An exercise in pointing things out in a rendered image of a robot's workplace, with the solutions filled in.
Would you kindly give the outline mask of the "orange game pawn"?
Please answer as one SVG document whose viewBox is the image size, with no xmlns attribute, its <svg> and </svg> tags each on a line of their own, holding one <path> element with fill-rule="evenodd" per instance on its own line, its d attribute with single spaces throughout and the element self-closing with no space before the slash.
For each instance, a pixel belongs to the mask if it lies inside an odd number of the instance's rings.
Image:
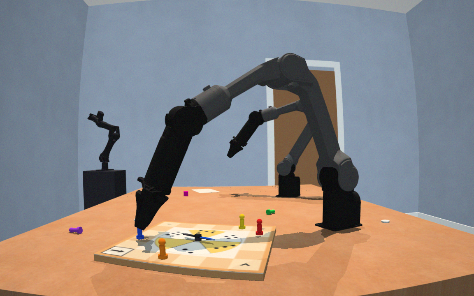
<svg viewBox="0 0 474 296">
<path fill-rule="evenodd" d="M 166 250 L 165 250 L 165 239 L 161 238 L 159 239 L 158 243 L 160 244 L 159 245 L 159 251 L 160 251 L 160 254 L 158 254 L 158 258 L 160 260 L 166 260 L 168 258 L 168 254 L 166 254 Z"/>
</svg>

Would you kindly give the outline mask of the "red game pawn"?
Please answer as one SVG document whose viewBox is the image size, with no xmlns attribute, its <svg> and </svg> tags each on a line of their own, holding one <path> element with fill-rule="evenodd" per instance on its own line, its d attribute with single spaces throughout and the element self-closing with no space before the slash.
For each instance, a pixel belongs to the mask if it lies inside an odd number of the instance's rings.
<svg viewBox="0 0 474 296">
<path fill-rule="evenodd" d="M 257 220 L 257 231 L 256 231 L 256 235 L 263 235 L 263 231 L 262 231 L 262 220 L 261 220 L 261 219 L 258 219 L 258 220 Z"/>
</svg>

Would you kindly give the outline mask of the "tan printed game board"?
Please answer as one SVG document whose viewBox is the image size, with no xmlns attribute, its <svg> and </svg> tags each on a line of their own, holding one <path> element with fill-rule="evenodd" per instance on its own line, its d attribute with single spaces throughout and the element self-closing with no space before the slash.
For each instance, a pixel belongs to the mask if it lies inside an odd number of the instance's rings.
<svg viewBox="0 0 474 296">
<path fill-rule="evenodd" d="M 276 226 L 202 224 L 162 221 L 94 253 L 94 260 L 134 268 L 199 277 L 263 281 Z M 215 240 L 194 238 L 196 234 Z M 168 258 L 158 258 L 159 239 L 165 239 Z"/>
</svg>

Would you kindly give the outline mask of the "yellow game pawn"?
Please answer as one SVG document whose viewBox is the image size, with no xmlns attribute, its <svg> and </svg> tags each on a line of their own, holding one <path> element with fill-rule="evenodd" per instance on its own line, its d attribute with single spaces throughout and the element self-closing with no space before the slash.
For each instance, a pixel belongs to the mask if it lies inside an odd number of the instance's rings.
<svg viewBox="0 0 474 296">
<path fill-rule="evenodd" d="M 240 220 L 239 220 L 239 229 L 245 229 L 245 225 L 244 225 L 244 214 L 240 214 L 239 215 L 240 217 Z"/>
</svg>

